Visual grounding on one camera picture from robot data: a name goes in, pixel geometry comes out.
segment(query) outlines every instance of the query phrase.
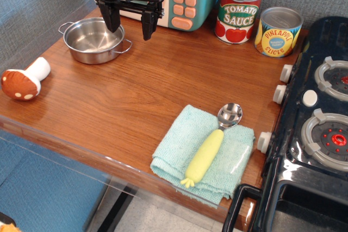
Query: spoon bowl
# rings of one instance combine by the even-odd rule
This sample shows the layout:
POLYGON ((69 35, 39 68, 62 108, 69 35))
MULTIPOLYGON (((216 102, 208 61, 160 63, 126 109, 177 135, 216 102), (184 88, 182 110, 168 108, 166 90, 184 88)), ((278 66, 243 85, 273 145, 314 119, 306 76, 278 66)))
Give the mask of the spoon bowl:
POLYGON ((243 116, 243 110, 237 103, 228 103, 224 105, 217 115, 219 121, 219 129, 225 130, 226 128, 237 125, 243 116))

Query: toy kitchen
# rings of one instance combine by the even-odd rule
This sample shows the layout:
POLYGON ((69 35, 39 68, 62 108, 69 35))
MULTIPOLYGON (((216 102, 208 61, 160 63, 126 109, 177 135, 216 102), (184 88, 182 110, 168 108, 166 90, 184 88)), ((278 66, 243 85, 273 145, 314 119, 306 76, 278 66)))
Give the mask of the toy kitchen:
POLYGON ((348 231, 348 18, 310 28, 303 52, 280 73, 275 130, 258 189, 241 184, 223 231, 232 231, 244 198, 256 206, 248 231, 348 231))

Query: wooden countertop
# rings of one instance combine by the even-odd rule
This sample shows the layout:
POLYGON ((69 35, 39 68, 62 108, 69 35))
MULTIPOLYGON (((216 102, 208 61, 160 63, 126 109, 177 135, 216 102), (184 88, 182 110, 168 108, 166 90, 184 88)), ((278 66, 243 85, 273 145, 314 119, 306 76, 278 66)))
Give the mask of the wooden countertop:
MULTIPOLYGON (((88 17, 99 16, 96 9, 88 17)), ((215 20, 213 13, 194 32, 157 27, 144 41, 141 23, 121 17, 133 46, 100 65, 75 61, 61 38, 42 54, 52 70, 36 98, 19 102, 0 93, 0 128, 223 222, 231 200, 214 209, 176 192, 151 171, 152 154, 186 105, 216 115, 236 102, 243 108, 240 124, 256 136, 242 182, 260 187, 265 155, 257 140, 275 127, 274 90, 307 32, 292 55, 270 58, 255 49, 254 36, 242 45, 220 41, 215 20)), ((246 211, 240 215, 247 218, 246 211)))

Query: tomato illustration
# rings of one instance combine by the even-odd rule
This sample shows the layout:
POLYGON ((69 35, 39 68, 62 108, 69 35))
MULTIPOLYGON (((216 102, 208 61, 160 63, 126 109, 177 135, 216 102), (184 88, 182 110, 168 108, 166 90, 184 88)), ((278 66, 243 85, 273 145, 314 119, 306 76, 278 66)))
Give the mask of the tomato illustration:
POLYGON ((231 43, 239 43, 246 36, 246 31, 243 29, 229 29, 226 31, 226 38, 231 43))
POLYGON ((252 35, 252 31, 254 29, 254 26, 252 26, 251 28, 249 28, 248 33, 246 33, 246 38, 250 39, 251 35, 252 35))
POLYGON ((215 27, 215 34, 218 37, 223 37, 225 35, 225 27, 220 23, 219 20, 216 22, 216 27, 215 27))

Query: blue chair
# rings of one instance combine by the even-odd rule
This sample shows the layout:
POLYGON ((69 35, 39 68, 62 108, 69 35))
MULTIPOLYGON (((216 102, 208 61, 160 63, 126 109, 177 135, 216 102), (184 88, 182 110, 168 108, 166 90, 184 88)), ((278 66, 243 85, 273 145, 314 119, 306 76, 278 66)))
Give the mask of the blue chair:
POLYGON ((103 172, 2 130, 0 169, 0 212, 25 232, 84 231, 109 179, 103 172), (69 168, 54 158, 66 160, 69 168))

